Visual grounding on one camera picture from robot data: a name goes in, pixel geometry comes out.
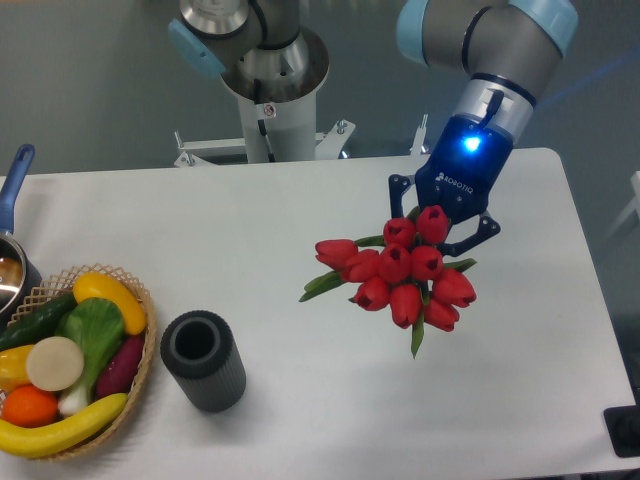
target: black cylinder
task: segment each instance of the black cylinder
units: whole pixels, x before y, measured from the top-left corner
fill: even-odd
[[[244,393],[247,377],[229,325],[215,313],[197,310],[165,330],[160,356],[197,408],[221,412]]]

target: blue pan handle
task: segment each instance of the blue pan handle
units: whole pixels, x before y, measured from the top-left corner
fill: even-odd
[[[0,190],[0,232],[13,233],[13,211],[22,181],[27,176],[31,160],[36,154],[33,145],[22,145],[11,164],[7,178]]]

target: purple vegetable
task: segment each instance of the purple vegetable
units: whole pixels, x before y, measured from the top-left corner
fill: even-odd
[[[96,383],[96,400],[113,393],[128,393],[138,373],[144,340],[142,336],[127,337]]]

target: sticker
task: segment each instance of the sticker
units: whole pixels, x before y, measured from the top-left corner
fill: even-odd
[[[256,105],[256,114],[258,120],[269,120],[275,118],[278,115],[275,103],[264,103]]]

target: yellow banana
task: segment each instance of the yellow banana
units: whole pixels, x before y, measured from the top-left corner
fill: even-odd
[[[126,403],[126,393],[114,393],[71,417],[38,428],[17,427],[0,420],[0,450],[27,458],[53,455],[99,432],[122,413]]]

